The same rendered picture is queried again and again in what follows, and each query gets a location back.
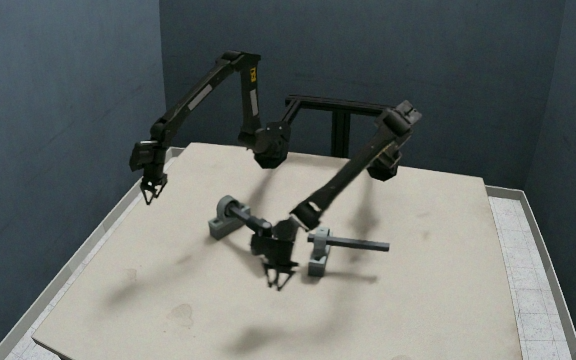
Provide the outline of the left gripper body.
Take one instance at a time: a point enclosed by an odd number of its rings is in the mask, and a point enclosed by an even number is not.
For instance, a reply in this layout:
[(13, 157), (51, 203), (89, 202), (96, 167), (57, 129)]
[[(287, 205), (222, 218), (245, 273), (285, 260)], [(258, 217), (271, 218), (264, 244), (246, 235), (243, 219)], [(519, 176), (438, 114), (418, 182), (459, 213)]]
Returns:
[[(294, 244), (294, 247), (293, 247), (293, 251), (292, 251), (292, 255), (291, 255), (290, 261), (294, 261), (298, 244), (297, 244), (297, 243), (293, 243), (293, 242), (291, 242), (291, 243)], [(276, 258), (276, 257), (273, 257), (273, 256), (269, 256), (269, 255), (266, 255), (266, 259), (269, 259), (269, 264), (270, 264), (270, 265), (276, 266), (276, 267), (281, 268), (281, 269), (286, 269), (286, 270), (292, 270), (292, 271), (294, 271), (294, 270), (296, 270), (296, 267), (301, 268), (301, 266), (302, 266), (302, 263), (299, 263), (299, 264), (298, 264), (298, 262), (290, 262), (290, 261), (287, 261), (287, 260), (283, 260), (283, 259), (279, 259), (279, 258)], [(283, 263), (283, 264), (282, 264), (282, 263)], [(294, 263), (295, 263), (295, 264), (294, 264)]]

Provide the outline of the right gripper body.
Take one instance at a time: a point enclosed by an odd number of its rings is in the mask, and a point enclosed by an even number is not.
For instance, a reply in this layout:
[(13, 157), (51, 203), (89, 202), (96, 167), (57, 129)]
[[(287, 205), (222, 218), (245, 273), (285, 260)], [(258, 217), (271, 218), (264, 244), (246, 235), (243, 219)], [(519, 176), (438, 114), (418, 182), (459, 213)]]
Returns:
[[(166, 162), (165, 162), (166, 163)], [(141, 186), (149, 188), (149, 189), (153, 189), (154, 186), (163, 186), (164, 184), (166, 184), (169, 179), (168, 178), (168, 174), (164, 173), (164, 169), (165, 169), (165, 163), (163, 164), (159, 164), (159, 166), (157, 166), (157, 163), (153, 163), (154, 164), (154, 170), (153, 170), (153, 178), (148, 178), (148, 177), (143, 177), (143, 182), (141, 183)], [(145, 183), (144, 183), (145, 182)], [(150, 183), (153, 183), (153, 185), (150, 185)]]

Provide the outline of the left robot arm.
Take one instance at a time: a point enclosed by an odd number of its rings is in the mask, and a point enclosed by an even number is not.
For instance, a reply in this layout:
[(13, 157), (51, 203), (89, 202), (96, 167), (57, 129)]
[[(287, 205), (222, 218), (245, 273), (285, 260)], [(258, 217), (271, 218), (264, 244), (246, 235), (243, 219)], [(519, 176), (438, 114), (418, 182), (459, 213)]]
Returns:
[[(268, 253), (269, 256), (290, 261), (294, 247), (291, 241), (293, 243), (296, 243), (294, 241), (299, 242), (302, 227), (310, 234), (320, 225), (322, 226), (324, 221), (321, 217), (325, 214), (327, 215), (326, 212), (333, 207), (337, 199), (368, 167), (390, 175), (395, 173), (396, 161), (402, 155), (399, 148), (406, 143), (411, 134), (413, 135), (413, 126), (423, 116), (408, 100), (405, 100), (394, 110), (388, 107), (376, 119), (375, 124), (380, 129), (367, 145), (328, 184), (316, 191), (306, 201), (301, 202), (290, 213), (291, 218), (277, 224), (275, 232), (282, 241), (253, 235), (251, 247), (254, 256), (261, 257)], [(375, 158), (376, 160), (373, 161)], [(393, 165), (393, 163), (396, 164)], [(393, 166), (391, 167), (391, 165)], [(288, 243), (283, 241), (288, 241)]]

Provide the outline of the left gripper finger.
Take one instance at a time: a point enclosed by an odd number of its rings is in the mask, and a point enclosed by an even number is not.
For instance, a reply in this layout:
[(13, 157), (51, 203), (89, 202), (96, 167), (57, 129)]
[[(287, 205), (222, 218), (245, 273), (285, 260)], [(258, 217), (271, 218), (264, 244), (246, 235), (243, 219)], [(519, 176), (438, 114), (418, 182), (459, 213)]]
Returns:
[[(289, 278), (285, 282), (282, 287), (282, 277), (283, 274), (289, 274)], [(293, 279), (299, 274), (298, 271), (286, 270), (277, 267), (277, 284), (278, 284), (278, 292), (283, 292), (286, 287), (293, 281)]]
[(270, 265), (270, 264), (265, 263), (265, 269), (266, 269), (266, 272), (267, 272), (267, 276), (268, 276), (268, 280), (269, 280), (269, 285), (270, 285), (270, 288), (271, 288), (271, 289), (275, 289), (275, 287), (277, 286), (277, 277), (276, 277), (275, 281), (273, 282), (273, 281), (272, 281), (272, 273), (271, 273), (271, 270), (276, 270), (276, 268), (277, 268), (277, 267), (275, 267), (275, 266), (273, 266), (273, 265)]

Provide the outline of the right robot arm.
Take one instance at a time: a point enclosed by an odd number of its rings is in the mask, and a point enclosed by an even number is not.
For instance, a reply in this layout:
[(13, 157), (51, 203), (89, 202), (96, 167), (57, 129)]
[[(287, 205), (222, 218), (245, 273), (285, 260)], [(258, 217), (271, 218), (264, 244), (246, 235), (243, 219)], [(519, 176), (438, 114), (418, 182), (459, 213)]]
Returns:
[(145, 168), (144, 176), (153, 178), (154, 164), (152, 162), (157, 163), (157, 166), (166, 162), (167, 147), (171, 147), (173, 138), (178, 134), (177, 131), (188, 116), (223, 80), (239, 71), (244, 125), (240, 126), (238, 143), (245, 147), (246, 151), (252, 150), (256, 160), (281, 159), (284, 141), (279, 139), (273, 142), (271, 137), (265, 135), (265, 130), (262, 129), (260, 123), (257, 81), (257, 67), (260, 60), (259, 54), (236, 50), (227, 50), (220, 55), (215, 60), (216, 65), (152, 126), (151, 140), (135, 144), (129, 164), (132, 172)]

